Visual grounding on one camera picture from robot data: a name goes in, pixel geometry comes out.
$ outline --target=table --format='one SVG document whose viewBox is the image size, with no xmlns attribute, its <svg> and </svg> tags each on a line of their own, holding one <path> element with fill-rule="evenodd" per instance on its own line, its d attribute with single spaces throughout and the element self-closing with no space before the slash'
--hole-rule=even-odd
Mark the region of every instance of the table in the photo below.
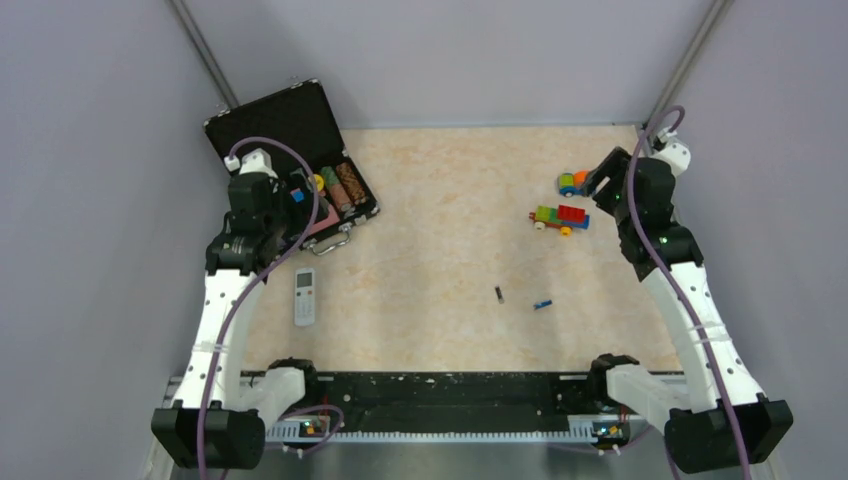
<svg viewBox="0 0 848 480">
<path fill-rule="evenodd" d="M 623 259 L 612 217 L 560 196 L 631 126 L 349 130 L 381 213 L 353 241 L 299 252 L 271 274 L 245 369 L 306 358 L 330 371 L 585 371 L 601 353 L 680 370 L 664 322 Z M 536 231 L 528 213 L 567 204 L 588 230 Z M 295 327 L 294 270 L 316 270 L 316 323 Z M 499 304 L 494 287 L 505 298 Z M 553 305 L 534 311 L 533 304 Z"/>
</svg>

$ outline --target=metal pole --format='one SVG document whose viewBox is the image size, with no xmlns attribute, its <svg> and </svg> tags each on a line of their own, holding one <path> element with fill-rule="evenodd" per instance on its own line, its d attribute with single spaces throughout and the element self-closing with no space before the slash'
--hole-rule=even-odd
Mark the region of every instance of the metal pole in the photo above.
<svg viewBox="0 0 848 480">
<path fill-rule="evenodd" d="M 680 63 L 677 64 L 677 68 L 674 70 L 671 79 L 669 79 L 663 88 L 660 98 L 657 100 L 656 105 L 654 105 L 654 109 L 651 111 L 648 119 L 653 117 L 657 112 L 665 110 L 680 92 L 680 88 L 686 82 L 689 72 L 700 56 L 704 44 L 706 44 L 710 35 L 715 31 L 716 26 L 732 4 L 733 0 L 713 0 L 707 15 L 704 16 L 704 21 L 701 22 L 701 26 L 698 27 L 698 31 L 686 48 L 686 52 L 683 54 L 683 58 L 680 59 Z M 642 124 L 642 128 L 645 128 L 647 122 L 648 120 L 646 119 Z"/>
<path fill-rule="evenodd" d="M 191 15 L 191 11 L 189 11 L 184 0 L 167 0 L 167 2 L 173 9 L 174 16 L 177 17 L 177 21 L 180 23 L 183 31 L 188 35 L 188 39 L 194 46 L 194 50 L 200 56 L 200 61 L 203 62 L 206 73 L 209 74 L 209 78 L 215 84 L 215 90 L 218 91 L 221 100 L 227 104 L 228 109 L 238 107 L 240 103 L 235 92 L 233 92 L 233 88 L 230 86 L 230 82 L 227 81 L 227 77 L 224 76 L 224 72 L 218 65 L 218 61 L 215 60 L 215 55 L 209 49 L 206 39 L 203 38 L 203 33 L 198 28 L 197 22 L 194 21 L 194 17 Z"/>
</svg>

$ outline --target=gray floor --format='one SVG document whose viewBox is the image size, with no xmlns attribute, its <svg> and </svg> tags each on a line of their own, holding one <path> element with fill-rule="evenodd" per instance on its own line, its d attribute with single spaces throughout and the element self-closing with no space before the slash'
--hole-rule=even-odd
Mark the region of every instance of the gray floor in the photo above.
<svg viewBox="0 0 848 480">
<path fill-rule="evenodd" d="M 217 480 L 216 472 L 211 478 Z M 729 469 L 682 478 L 741 478 Z M 175 471 L 172 480 L 195 480 L 196 471 Z M 331 445 L 300 461 L 291 453 L 268 452 L 252 471 L 233 471 L 227 480 L 423 480 L 471 479 L 672 479 L 657 432 L 621 457 L 580 455 L 544 445 Z"/>
</svg>

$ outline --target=white wall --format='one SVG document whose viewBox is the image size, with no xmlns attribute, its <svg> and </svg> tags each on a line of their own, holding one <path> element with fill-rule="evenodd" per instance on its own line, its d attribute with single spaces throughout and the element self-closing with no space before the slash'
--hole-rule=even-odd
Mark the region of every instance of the white wall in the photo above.
<svg viewBox="0 0 848 480">
<path fill-rule="evenodd" d="M 163 1 L 0 2 L 0 476 L 137 479 L 226 175 Z"/>
<path fill-rule="evenodd" d="M 743 359 L 795 425 L 793 478 L 844 478 L 848 3 L 736 2 L 682 90 L 677 198 Z"/>
<path fill-rule="evenodd" d="M 708 0 L 188 0 L 241 102 L 318 77 L 348 128 L 642 122 Z"/>
</svg>

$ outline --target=robotic arm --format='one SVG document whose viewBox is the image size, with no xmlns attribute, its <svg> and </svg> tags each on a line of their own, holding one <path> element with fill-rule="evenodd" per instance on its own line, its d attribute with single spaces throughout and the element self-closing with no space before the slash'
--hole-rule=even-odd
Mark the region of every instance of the robotic arm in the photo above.
<svg viewBox="0 0 848 480">
<path fill-rule="evenodd" d="M 713 303 L 698 244 L 692 233 L 672 218 L 675 178 L 689 165 L 689 148 L 668 129 L 660 133 L 654 147 L 656 153 L 640 158 L 636 166 L 634 194 L 639 220 L 701 325 L 689 316 L 636 233 L 626 201 L 630 154 L 614 149 L 589 173 L 583 194 L 592 196 L 601 210 L 615 217 L 621 252 L 665 319 L 686 375 L 688 395 L 652 377 L 632 357 L 611 354 L 592 362 L 589 387 L 598 400 L 627 405 L 663 432 L 672 459 L 684 472 L 739 465 L 734 436 L 704 349 L 708 341 L 739 419 L 748 458 L 751 463 L 763 462 L 792 425 L 792 413 L 785 401 L 770 401 L 745 368 Z"/>
<path fill-rule="evenodd" d="M 171 407 L 155 410 L 151 422 L 154 435 L 180 467 L 198 466 L 196 429 L 213 353 L 219 361 L 205 422 L 209 467 L 256 467 L 266 427 L 305 394 L 305 372 L 314 368 L 297 360 L 275 362 L 256 388 L 240 386 L 247 334 L 263 283 L 236 310 L 224 342 L 216 343 L 235 299 L 277 258 L 285 236 L 306 227 L 303 209 L 289 190 L 262 149 L 242 159 L 227 188 L 230 211 L 206 249 L 206 295 L 191 359 Z"/>
</svg>

